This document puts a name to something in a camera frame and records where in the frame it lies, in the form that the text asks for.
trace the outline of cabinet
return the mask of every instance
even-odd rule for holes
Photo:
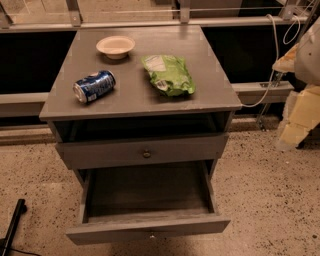
[[[95,44],[110,35],[131,36],[135,49],[123,60],[101,56]],[[183,56],[196,92],[160,96],[140,62],[149,54]],[[74,81],[102,69],[114,73],[114,91],[79,103]],[[210,179],[240,108],[198,26],[78,31],[40,114],[83,186],[68,237],[89,244],[222,232],[229,219]]]

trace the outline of can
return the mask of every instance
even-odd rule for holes
[[[75,82],[73,91],[80,102],[87,103],[112,91],[115,85],[114,75],[108,70],[101,70]]]

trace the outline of snack bag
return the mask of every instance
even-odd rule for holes
[[[189,75],[184,58],[172,55],[150,55],[141,60],[144,68],[149,72],[151,84],[161,94],[179,96],[194,93],[195,84]]]

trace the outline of bowl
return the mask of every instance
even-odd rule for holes
[[[97,50],[108,58],[118,60],[127,56],[135,46],[135,41],[127,36],[110,36],[100,40]]]

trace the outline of drawer handle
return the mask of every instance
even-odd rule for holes
[[[144,150],[144,152],[143,152],[142,155],[143,155],[144,158],[150,158],[150,157],[151,157],[151,153],[150,153],[150,151],[147,150],[147,149]]]

